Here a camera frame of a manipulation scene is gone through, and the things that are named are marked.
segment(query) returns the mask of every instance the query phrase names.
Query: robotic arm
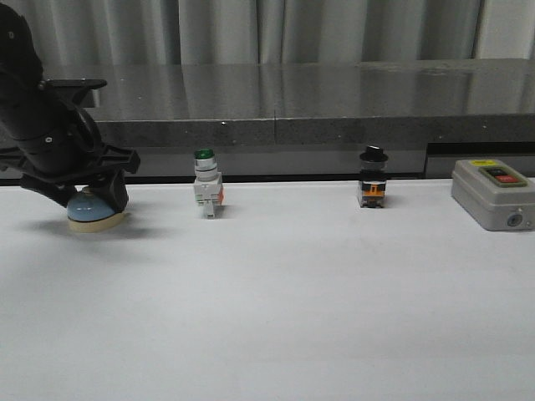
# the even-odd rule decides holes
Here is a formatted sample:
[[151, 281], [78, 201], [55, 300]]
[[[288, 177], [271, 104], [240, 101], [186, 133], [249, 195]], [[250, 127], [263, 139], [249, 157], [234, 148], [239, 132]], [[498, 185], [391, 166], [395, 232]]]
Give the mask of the robotic arm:
[[16, 144], [0, 149], [0, 169], [21, 171], [23, 188], [65, 207], [78, 194], [75, 185], [87, 185], [85, 194], [120, 213], [128, 202], [124, 170], [135, 173], [140, 158], [104, 143], [79, 107], [87, 92], [106, 82], [80, 80], [71, 99], [59, 94], [57, 84], [43, 79], [24, 17], [0, 3], [0, 130]]

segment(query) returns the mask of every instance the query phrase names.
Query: white tabletop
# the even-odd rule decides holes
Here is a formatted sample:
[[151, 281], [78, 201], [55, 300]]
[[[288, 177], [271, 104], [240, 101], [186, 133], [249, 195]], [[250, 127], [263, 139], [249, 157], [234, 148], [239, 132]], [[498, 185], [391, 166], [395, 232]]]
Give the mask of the white tabletop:
[[131, 186], [70, 232], [0, 189], [0, 399], [535, 399], [535, 232], [489, 232], [450, 180]]

